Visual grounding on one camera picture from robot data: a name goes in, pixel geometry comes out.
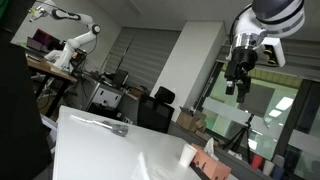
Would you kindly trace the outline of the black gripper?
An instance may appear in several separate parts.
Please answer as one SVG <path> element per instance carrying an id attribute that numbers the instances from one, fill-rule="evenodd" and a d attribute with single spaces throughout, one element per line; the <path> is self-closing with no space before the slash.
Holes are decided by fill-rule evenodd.
<path id="1" fill-rule="evenodd" d="M 237 83 L 237 102 L 243 103 L 245 95 L 250 92 L 251 78 L 247 77 L 250 70 L 255 67 L 258 59 L 257 52 L 253 49 L 234 48 L 231 61 L 227 65 L 224 77 L 226 78 L 226 95 L 233 95 Z"/>

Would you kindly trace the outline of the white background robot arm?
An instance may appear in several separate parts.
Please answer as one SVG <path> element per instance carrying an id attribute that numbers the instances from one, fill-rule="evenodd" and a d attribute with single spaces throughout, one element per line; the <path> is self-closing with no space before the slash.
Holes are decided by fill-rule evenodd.
<path id="1" fill-rule="evenodd" d="M 30 22 L 49 15 L 54 20 L 72 20 L 86 26 L 86 33 L 70 37 L 66 41 L 61 55 L 53 64 L 53 66 L 59 70 L 69 70 L 69 63 L 75 50 L 95 40 L 101 32 L 101 27 L 93 21 L 91 16 L 63 10 L 59 8 L 53 0 L 45 0 L 36 9 L 31 9 L 29 13 L 31 14 Z"/>

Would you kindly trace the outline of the white robot arm foreground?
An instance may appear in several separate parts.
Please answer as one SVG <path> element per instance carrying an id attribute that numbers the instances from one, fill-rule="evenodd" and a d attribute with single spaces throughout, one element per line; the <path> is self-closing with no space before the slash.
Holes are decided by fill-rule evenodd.
<path id="1" fill-rule="evenodd" d="M 304 0 L 253 0 L 246 6 L 229 32 L 225 94 L 238 89 L 237 102 L 244 102 L 251 85 L 248 73 L 259 59 L 266 61 L 265 66 L 283 67 L 281 38 L 296 33 L 304 22 Z"/>

